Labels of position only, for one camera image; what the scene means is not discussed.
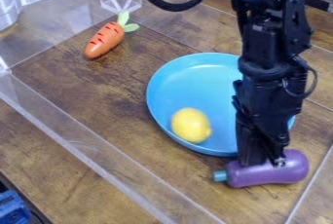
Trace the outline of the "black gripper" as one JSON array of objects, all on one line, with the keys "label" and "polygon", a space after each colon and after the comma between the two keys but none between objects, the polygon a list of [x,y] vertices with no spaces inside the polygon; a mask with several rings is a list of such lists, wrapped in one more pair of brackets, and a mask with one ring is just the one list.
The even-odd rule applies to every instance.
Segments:
[{"label": "black gripper", "polygon": [[239,71],[242,79],[232,82],[239,163],[249,167],[270,162],[281,168],[290,143],[289,121],[311,94],[306,91],[309,70],[293,65],[270,69],[241,65]]}]

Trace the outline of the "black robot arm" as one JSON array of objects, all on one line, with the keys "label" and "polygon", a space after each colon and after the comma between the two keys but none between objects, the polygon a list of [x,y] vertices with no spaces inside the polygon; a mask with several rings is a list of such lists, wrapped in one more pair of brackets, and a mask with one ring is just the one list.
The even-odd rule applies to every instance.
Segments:
[{"label": "black robot arm", "polygon": [[286,163],[287,122],[302,110],[315,87],[315,71],[302,59],[310,48],[305,0],[231,0],[242,38],[232,83],[239,163]]}]

